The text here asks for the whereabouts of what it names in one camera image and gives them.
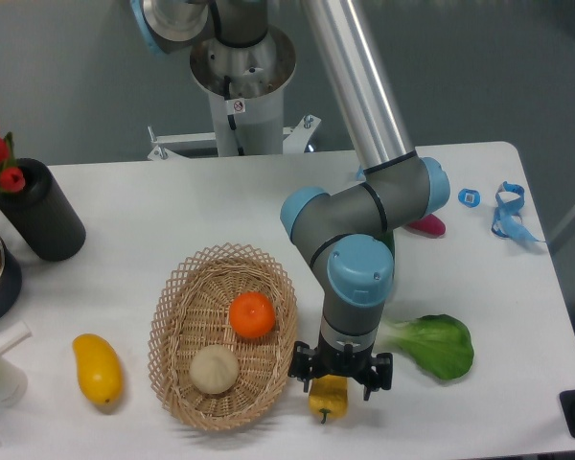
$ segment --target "white table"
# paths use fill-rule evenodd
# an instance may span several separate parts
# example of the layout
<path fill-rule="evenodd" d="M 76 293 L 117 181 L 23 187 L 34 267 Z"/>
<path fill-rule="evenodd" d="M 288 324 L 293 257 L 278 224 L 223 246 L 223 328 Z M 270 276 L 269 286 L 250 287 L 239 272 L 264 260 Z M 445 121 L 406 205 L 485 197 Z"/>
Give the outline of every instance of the white table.
<path fill-rule="evenodd" d="M 558 395 L 575 389 L 575 338 L 543 244 L 525 249 L 490 231 L 503 180 L 526 189 L 525 225 L 541 226 L 518 153 L 491 143 L 419 149 L 452 185 L 436 213 L 440 240 L 397 232 L 397 319 L 447 313 L 472 334 L 475 363 L 440 384 L 395 354 L 393 389 L 361 399 L 350 386 L 348 417 L 320 425 L 302 385 L 291 380 L 256 424 L 207 434 L 177 423 L 150 389 L 148 340 L 171 270 L 205 246 L 251 243 L 284 265 L 298 297 L 299 336 L 316 343 L 323 292 L 279 221 L 286 197 L 319 185 L 351 185 L 352 152 L 191 161 L 59 166 L 52 170 L 88 236 L 73 259 L 39 261 L 0 216 L 0 233 L 21 261 L 25 285 L 0 331 L 25 320 L 34 336 L 6 354 L 29 389 L 0 412 L 1 459 L 391 458 L 450 459 L 575 450 Z M 462 188 L 482 203 L 468 209 Z M 104 415 L 82 396 L 71 342 L 95 333 L 126 371 L 119 410 Z"/>

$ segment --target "steamed bun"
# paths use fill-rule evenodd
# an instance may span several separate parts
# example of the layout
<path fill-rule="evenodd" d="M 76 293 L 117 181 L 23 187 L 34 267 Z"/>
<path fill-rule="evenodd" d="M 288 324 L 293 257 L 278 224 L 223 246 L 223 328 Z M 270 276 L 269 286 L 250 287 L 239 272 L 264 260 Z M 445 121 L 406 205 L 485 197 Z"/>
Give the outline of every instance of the steamed bun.
<path fill-rule="evenodd" d="M 223 345 L 209 345 L 195 354 L 190 379 L 202 393 L 216 395 L 228 390 L 239 377 L 237 357 Z"/>

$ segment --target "wicker basket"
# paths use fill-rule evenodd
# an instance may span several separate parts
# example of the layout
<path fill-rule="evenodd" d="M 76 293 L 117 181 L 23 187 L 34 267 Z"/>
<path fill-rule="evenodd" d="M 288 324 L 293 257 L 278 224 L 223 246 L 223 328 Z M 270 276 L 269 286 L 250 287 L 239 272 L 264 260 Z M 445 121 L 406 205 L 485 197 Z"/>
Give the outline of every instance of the wicker basket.
<path fill-rule="evenodd" d="M 273 330 L 257 339 L 237 336 L 228 321 L 239 294 L 258 291 L 275 308 Z M 281 265 L 252 246 L 206 248 L 172 272 L 151 323 L 149 377 L 163 407 L 183 424 L 205 430 L 235 428 L 253 421 L 276 401 L 288 378 L 296 339 L 296 297 Z M 237 382 L 219 395 L 191 383 L 194 355 L 221 344 L 239 360 Z"/>

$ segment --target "blue joint cap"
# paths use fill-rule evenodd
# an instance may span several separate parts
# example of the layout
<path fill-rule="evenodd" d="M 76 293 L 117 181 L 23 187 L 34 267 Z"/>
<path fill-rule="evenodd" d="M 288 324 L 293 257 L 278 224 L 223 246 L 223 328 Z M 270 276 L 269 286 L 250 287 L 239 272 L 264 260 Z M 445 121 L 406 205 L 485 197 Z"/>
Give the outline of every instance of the blue joint cap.
<path fill-rule="evenodd" d="M 428 170 L 428 179 L 430 181 L 430 197 L 428 198 L 428 207 L 424 213 L 424 216 L 427 216 L 446 205 L 451 188 L 448 175 L 443 171 L 437 160 L 434 158 L 422 158 L 422 161 Z"/>
<path fill-rule="evenodd" d="M 281 223 L 283 223 L 289 240 L 291 241 L 291 231 L 294 223 L 298 219 L 300 212 L 316 196 L 327 195 L 328 193 L 321 187 L 304 187 L 287 197 L 281 207 Z"/>
<path fill-rule="evenodd" d="M 327 270 L 336 295 L 367 309 L 382 304 L 390 295 L 394 258 L 381 241 L 368 235 L 350 235 L 334 245 Z"/>
<path fill-rule="evenodd" d="M 151 35 L 150 30 L 147 28 L 147 22 L 145 21 L 145 17 L 143 16 L 143 9 L 141 8 L 141 1 L 142 0 L 130 0 L 130 6 L 134 11 L 134 17 L 136 18 L 136 24 L 138 24 L 138 28 L 141 31 L 141 35 L 143 39 L 145 39 L 145 43 L 149 50 L 154 53 L 156 56 L 164 56 L 164 53 Z"/>

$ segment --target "blue lanyard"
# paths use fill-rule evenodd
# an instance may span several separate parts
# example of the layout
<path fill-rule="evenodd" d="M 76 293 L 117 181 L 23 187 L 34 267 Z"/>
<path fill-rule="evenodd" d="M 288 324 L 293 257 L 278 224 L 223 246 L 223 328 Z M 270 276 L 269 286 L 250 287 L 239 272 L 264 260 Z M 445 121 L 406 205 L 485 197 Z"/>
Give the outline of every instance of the blue lanyard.
<path fill-rule="evenodd" d="M 516 194 L 517 198 L 504 201 L 500 194 L 509 192 Z M 500 238 L 511 238 L 516 241 L 544 242 L 535 238 L 521 223 L 519 211 L 524 207 L 524 188 L 517 184 L 503 182 L 496 192 L 497 207 L 494 210 L 492 232 Z"/>

